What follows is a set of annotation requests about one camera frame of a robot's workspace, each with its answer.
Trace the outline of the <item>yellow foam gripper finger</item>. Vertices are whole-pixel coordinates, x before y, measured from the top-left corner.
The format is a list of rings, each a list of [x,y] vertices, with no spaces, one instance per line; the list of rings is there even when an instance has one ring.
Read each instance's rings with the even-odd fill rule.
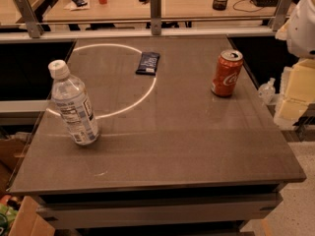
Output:
[[[274,122],[282,130],[292,130],[307,108],[304,102],[280,98],[276,104]]]

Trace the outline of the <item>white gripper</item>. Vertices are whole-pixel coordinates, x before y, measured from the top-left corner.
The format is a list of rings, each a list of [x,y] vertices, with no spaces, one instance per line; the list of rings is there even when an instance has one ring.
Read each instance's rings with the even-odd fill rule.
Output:
[[[315,101],[315,0],[299,0],[287,27],[288,51],[303,59],[292,66],[284,96],[312,103]]]

